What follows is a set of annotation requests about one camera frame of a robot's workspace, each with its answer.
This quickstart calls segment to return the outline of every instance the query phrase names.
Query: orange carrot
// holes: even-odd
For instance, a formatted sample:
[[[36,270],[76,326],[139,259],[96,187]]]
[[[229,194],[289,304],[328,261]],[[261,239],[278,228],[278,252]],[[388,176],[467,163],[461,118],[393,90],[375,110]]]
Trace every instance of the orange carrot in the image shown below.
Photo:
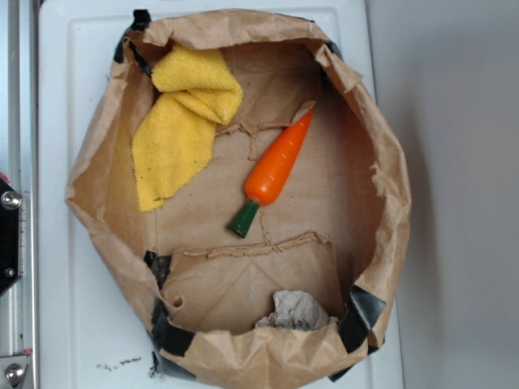
[[[287,127],[258,161],[245,183],[249,200],[234,217],[228,229],[245,237],[260,205],[269,205],[279,197],[307,134],[313,109]]]

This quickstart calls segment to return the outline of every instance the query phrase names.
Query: screw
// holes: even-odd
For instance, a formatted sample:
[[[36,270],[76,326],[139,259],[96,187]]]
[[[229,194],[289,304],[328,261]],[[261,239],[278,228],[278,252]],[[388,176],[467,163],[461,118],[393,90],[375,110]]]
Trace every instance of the screw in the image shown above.
[[[6,210],[13,211],[20,206],[22,198],[19,194],[10,190],[2,194],[1,203]]]
[[[11,387],[17,387],[24,380],[25,370],[17,364],[9,365],[6,369],[6,380]]]
[[[6,277],[7,278],[13,278],[14,276],[16,276],[16,271],[15,269],[13,269],[12,267],[8,267],[6,269]]]

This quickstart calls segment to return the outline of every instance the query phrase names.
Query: yellow towel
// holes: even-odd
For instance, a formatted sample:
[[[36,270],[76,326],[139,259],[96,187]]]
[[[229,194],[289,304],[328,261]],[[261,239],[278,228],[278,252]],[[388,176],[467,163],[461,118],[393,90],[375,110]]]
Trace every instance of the yellow towel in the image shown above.
[[[220,50],[176,45],[155,65],[152,81],[163,93],[132,142],[142,212],[161,206],[207,166],[217,123],[229,123],[243,99]]]

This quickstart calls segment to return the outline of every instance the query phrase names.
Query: black tape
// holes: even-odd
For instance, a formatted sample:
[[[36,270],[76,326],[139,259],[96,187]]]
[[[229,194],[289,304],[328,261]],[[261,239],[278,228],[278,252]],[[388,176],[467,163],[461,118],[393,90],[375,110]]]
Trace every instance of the black tape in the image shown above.
[[[346,302],[346,317],[339,323],[339,335],[348,353],[359,348],[366,340],[371,329],[375,326],[386,303],[371,293],[354,285]],[[368,354],[378,348],[368,346]],[[328,378],[336,382],[353,366],[330,375]]]
[[[171,263],[171,255],[159,257],[152,251],[146,251],[144,261],[152,269],[152,273],[157,278],[159,289],[164,286],[166,278],[169,275],[169,264]]]
[[[374,346],[367,346],[367,355],[370,355],[372,353],[374,353],[375,351],[377,351],[379,348],[378,347],[374,347]],[[332,381],[333,383],[336,382],[339,378],[341,378],[342,376],[344,376],[346,373],[348,373],[351,369],[353,369],[355,367],[355,365],[353,366],[350,366],[344,370],[341,370],[341,371],[337,371],[335,374],[332,374],[330,376],[328,376],[328,379],[330,381]]]
[[[344,58],[342,57],[341,49],[339,49],[339,46],[337,46],[337,43],[334,41],[328,41],[326,42],[326,46],[332,50],[332,53],[335,53],[342,61],[344,61]]]
[[[122,37],[119,40],[117,47],[115,48],[114,61],[117,63],[124,62],[122,42],[124,41],[124,38],[127,35],[127,33],[130,31],[144,31],[146,28],[148,28],[149,23],[152,21],[152,16],[149,14],[148,10],[134,10],[133,18],[133,23],[129,28],[126,29],[124,34],[122,34]],[[139,66],[147,75],[150,75],[151,70],[149,68],[149,65],[144,61],[142,57],[140,57],[140,55],[137,54],[135,46],[131,50],[133,51],[133,54],[135,55],[135,60],[137,61],[137,63],[139,63]]]
[[[159,347],[177,357],[186,354],[195,333],[169,324],[168,310],[162,300],[157,299],[155,303],[152,325],[152,338]]]

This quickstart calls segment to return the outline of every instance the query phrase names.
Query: crumpled paper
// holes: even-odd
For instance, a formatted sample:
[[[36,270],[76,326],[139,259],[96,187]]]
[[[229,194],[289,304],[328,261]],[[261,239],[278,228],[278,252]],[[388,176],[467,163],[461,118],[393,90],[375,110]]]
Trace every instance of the crumpled paper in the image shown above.
[[[302,290],[278,290],[274,293],[276,311],[261,318],[256,328],[275,327],[301,331],[316,331],[330,323],[338,322],[328,316],[323,307]]]

